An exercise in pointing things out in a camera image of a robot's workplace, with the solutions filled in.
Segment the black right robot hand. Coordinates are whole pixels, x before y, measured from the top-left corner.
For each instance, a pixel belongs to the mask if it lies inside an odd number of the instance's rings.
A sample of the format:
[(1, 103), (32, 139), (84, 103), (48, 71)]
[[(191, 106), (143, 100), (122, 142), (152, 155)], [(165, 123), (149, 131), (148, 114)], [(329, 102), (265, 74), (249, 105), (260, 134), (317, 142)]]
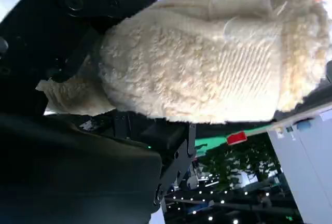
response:
[(195, 157), (196, 127), (130, 116), (85, 131), (47, 117), (43, 79), (71, 78), (105, 31), (156, 0), (19, 0), (1, 21), (1, 223), (148, 223)]

